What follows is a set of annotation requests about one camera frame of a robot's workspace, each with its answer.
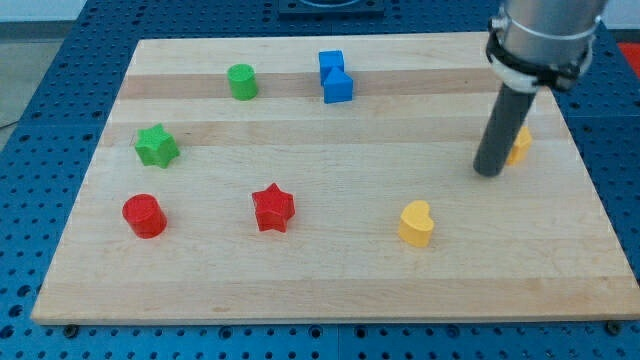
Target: red star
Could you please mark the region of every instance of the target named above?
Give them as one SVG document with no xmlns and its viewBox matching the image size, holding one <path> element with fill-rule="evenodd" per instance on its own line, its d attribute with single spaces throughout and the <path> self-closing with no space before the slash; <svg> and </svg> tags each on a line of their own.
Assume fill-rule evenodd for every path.
<svg viewBox="0 0 640 360">
<path fill-rule="evenodd" d="M 287 231 L 287 220 L 296 213 L 293 207 L 293 195 L 281 191 L 278 185 L 271 184 L 266 190 L 251 194 L 256 207 L 258 229 Z"/>
</svg>

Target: wood grain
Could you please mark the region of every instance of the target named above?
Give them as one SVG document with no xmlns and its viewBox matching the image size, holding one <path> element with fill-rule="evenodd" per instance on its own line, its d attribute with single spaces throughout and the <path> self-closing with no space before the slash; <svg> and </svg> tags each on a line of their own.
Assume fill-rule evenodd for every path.
<svg viewBox="0 0 640 360">
<path fill-rule="evenodd" d="M 140 42 L 32 317 L 638 317 L 640 289 L 550 92 L 529 113 L 527 160 L 493 179 L 473 172 L 497 90 L 485 41 L 486 34 L 437 34 Z M 345 53 L 353 102 L 322 101 L 317 52 L 330 48 Z M 234 62 L 255 65 L 256 99 L 228 96 L 224 72 Z M 181 148 L 166 170 L 142 166 L 133 148 L 136 130 L 158 122 Z M 256 228 L 250 194 L 274 181 L 296 199 L 286 234 Z M 147 241 L 120 216 L 142 192 L 154 194 L 169 219 Z M 426 249 L 396 235 L 402 208 L 415 199 L 429 201 L 436 222 Z"/>
</svg>

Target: blue pegboard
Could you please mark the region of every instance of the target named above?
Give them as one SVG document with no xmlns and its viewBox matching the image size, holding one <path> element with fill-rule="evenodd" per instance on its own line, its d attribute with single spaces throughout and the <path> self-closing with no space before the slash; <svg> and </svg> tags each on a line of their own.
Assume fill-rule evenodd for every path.
<svg viewBox="0 0 640 360">
<path fill-rule="evenodd" d="M 272 0 L 89 0 L 0 154 L 0 359 L 640 358 L 639 322 L 618 335 L 603 322 L 87 326 L 67 339 L 63 327 L 29 320 L 138 40 L 484 31 L 498 1 L 385 5 L 382 18 L 281 21 Z M 611 36 L 600 28 L 598 37 L 589 74 L 556 98 L 638 276 L 640 84 Z"/>
</svg>

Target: blue cube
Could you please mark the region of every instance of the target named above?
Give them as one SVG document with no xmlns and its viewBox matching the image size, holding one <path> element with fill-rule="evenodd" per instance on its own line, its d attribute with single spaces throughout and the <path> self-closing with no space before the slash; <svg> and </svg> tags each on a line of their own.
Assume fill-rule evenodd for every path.
<svg viewBox="0 0 640 360">
<path fill-rule="evenodd" d="M 334 67 L 324 81 L 324 103 L 331 104 L 353 100 L 353 79 Z"/>
<path fill-rule="evenodd" d="M 320 60 L 320 85 L 324 86 L 325 79 L 334 67 L 344 72 L 342 50 L 321 51 L 318 53 L 318 59 Z"/>
</svg>

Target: green star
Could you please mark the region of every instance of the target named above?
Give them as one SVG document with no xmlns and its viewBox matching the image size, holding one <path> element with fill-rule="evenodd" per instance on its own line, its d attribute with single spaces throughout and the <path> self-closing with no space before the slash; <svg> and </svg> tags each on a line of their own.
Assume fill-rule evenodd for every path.
<svg viewBox="0 0 640 360">
<path fill-rule="evenodd" d="M 138 130 L 136 152 L 144 166 L 157 165 L 166 169 L 174 157 L 180 155 L 173 135 L 164 131 L 162 124 Z"/>
</svg>

